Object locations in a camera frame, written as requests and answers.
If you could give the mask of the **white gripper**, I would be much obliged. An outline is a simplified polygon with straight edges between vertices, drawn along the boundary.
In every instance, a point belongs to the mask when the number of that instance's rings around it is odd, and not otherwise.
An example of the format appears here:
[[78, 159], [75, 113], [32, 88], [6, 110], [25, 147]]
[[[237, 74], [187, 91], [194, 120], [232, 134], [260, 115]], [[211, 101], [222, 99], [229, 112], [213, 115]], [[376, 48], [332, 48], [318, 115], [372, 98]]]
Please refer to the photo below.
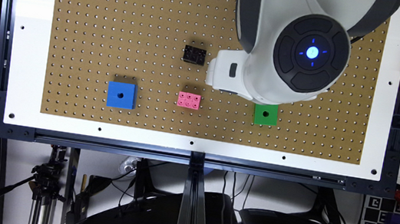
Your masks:
[[243, 81], [243, 69], [249, 55], [243, 50], [221, 50], [207, 66], [206, 84], [217, 91], [251, 97]]

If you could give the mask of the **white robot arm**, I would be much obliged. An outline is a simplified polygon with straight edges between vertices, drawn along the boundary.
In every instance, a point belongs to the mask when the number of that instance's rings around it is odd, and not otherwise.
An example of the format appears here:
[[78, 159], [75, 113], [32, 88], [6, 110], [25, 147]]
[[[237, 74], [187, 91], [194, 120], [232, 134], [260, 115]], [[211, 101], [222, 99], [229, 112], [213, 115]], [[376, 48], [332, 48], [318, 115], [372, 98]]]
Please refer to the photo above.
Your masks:
[[242, 50], [221, 50], [206, 83], [257, 104], [312, 100], [343, 74], [351, 40], [396, 12], [400, 0], [236, 0]]

